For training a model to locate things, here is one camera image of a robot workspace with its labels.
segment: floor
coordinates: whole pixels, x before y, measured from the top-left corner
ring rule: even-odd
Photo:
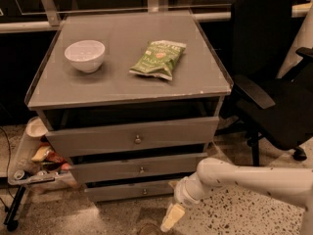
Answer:
[[[18,147],[24,126],[3,126],[7,132],[12,153]],[[313,140],[303,145],[308,160],[296,162],[292,152],[273,148],[265,139],[260,141],[263,166],[313,167]],[[243,133],[215,137],[207,150],[210,157],[235,165],[251,165],[250,150]],[[0,133],[0,176],[5,176],[8,162],[8,144]],[[12,203],[6,186],[0,197],[9,206]],[[14,195],[16,188],[11,188]],[[158,235],[158,230],[170,202],[169,197],[141,199],[115,203],[92,203],[84,196],[83,189],[63,189],[35,194],[27,191],[19,210],[19,226],[7,231],[0,226],[0,234],[108,234],[108,235]],[[191,210],[167,234],[169,235],[296,235],[303,210],[258,195],[238,186],[205,199]],[[0,203],[0,219],[5,220]]]

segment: black cable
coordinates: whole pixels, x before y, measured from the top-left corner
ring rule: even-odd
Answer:
[[[11,144],[10,144],[10,140],[9,140],[7,132],[1,126],[0,126],[0,130],[2,130],[2,132],[4,133],[4,135],[5,135],[6,139],[7,139],[7,143],[8,143],[9,159],[8,159],[8,163],[7,163],[7,170],[6,170],[6,172],[7,172],[7,177],[9,177],[9,165],[10,165],[11,156],[12,156]],[[9,184],[7,184],[7,192],[14,199],[13,195],[10,192]]]

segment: gray tabletop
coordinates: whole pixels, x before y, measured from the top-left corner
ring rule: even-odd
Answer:
[[[105,44],[104,63],[93,73],[73,68],[66,48],[80,40]],[[187,44],[173,80],[129,73],[149,41]],[[101,106],[229,94],[230,85],[188,11],[71,16],[28,102],[32,110]]]

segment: chair wheel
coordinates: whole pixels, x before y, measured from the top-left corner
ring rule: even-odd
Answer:
[[[296,161],[305,161],[307,157],[304,150],[300,147],[296,147],[293,153],[293,159]]]
[[[17,220],[12,220],[10,223],[7,225],[7,230],[8,231],[15,231],[19,226],[19,222]]]

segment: black office chair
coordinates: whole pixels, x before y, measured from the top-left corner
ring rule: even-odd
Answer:
[[[232,5],[233,57],[227,70],[234,88],[221,116],[235,115],[244,123],[253,165],[259,165],[260,138],[281,150],[295,149],[293,157],[301,161],[306,155],[298,146],[313,133],[313,90],[303,85],[311,84],[313,76],[297,79],[310,65],[312,50],[298,50],[303,61],[283,79],[275,78],[291,46],[291,4],[292,0],[237,0]]]

